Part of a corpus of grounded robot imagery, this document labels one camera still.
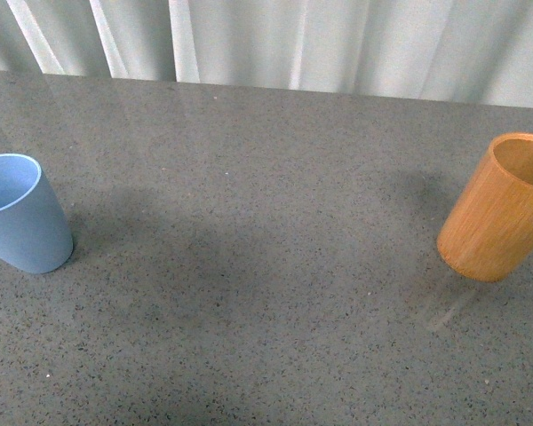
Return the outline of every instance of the gray speckled countertop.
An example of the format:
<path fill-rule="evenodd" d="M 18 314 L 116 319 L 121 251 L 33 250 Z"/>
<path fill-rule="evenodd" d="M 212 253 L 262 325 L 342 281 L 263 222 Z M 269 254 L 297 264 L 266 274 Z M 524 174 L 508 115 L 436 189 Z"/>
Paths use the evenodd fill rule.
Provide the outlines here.
<path fill-rule="evenodd" d="M 0 425 L 533 424 L 533 253 L 435 237 L 533 109 L 0 72 L 76 237 L 0 261 Z"/>

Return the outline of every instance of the curtain fold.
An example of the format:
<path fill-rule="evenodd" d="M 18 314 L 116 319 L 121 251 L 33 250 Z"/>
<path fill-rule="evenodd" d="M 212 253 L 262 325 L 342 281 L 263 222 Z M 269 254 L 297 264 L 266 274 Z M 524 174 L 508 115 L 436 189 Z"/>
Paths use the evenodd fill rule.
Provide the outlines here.
<path fill-rule="evenodd" d="M 533 0 L 0 0 L 0 69 L 533 107 Z"/>

